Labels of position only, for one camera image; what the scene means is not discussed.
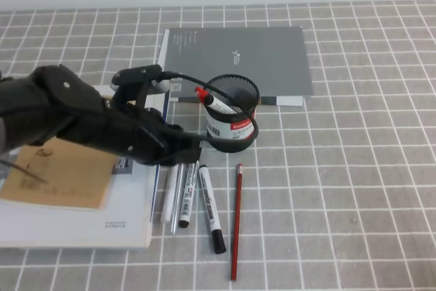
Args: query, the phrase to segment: book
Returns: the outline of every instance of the book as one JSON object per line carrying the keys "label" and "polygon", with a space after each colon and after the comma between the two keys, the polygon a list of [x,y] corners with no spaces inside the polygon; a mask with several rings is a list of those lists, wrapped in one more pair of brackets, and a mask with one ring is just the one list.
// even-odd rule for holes
{"label": "book", "polygon": [[[109,86],[95,87],[113,94]],[[150,95],[146,107],[166,118],[168,93]],[[120,158],[100,210],[35,206],[0,200],[0,247],[148,247],[159,166]]]}
{"label": "book", "polygon": [[[246,76],[258,86],[261,104],[302,106],[313,95],[300,27],[172,28],[162,46],[167,71],[208,82],[222,74]],[[171,100],[198,102],[195,85],[173,80]]]}

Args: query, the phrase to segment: robotic arm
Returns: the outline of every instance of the robotic arm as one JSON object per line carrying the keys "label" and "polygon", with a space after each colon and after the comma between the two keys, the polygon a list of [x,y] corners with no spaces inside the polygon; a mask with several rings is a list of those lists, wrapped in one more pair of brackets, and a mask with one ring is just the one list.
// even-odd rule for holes
{"label": "robotic arm", "polygon": [[200,139],[167,124],[158,110],[144,108],[150,89],[172,77],[158,65],[120,71],[112,79],[117,87],[112,99],[62,65],[1,79],[0,153],[56,136],[147,165],[194,162]]}

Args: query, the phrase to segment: black mesh pen holder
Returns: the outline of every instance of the black mesh pen holder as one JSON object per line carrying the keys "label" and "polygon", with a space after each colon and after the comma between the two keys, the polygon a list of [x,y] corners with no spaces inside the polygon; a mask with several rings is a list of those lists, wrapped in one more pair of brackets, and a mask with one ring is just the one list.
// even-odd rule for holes
{"label": "black mesh pen holder", "polygon": [[[205,105],[207,111],[207,135],[217,139],[217,142],[210,141],[209,143],[217,150],[226,153],[237,153],[250,147],[254,141],[254,126],[250,118],[243,113],[241,108],[252,117],[254,116],[256,106],[260,100],[258,86],[250,79],[236,74],[217,76],[210,80],[207,85],[227,93],[240,106],[232,106],[230,101],[222,95],[214,91],[209,91],[214,98],[228,105],[235,111],[234,114],[223,114]],[[220,139],[241,140],[241,142],[223,144],[219,141]]]}

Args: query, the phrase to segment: kraft paper envelope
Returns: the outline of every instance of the kraft paper envelope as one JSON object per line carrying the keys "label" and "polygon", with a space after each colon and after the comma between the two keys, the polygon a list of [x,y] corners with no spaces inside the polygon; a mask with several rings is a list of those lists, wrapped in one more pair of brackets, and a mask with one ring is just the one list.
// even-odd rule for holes
{"label": "kraft paper envelope", "polygon": [[98,209],[111,181],[116,156],[53,138],[42,147],[25,146],[15,164],[45,180],[15,169],[0,199],[48,206]]}

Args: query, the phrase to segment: red pencil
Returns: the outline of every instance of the red pencil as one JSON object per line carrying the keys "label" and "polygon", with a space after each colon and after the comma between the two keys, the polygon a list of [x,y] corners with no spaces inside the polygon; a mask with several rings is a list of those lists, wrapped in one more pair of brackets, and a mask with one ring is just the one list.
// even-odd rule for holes
{"label": "red pencil", "polygon": [[238,269],[238,242],[239,242],[239,218],[240,218],[240,198],[243,188],[243,165],[236,167],[236,206],[234,210],[234,229],[233,229],[233,257],[232,257],[232,276],[231,280],[236,281],[236,271]]}

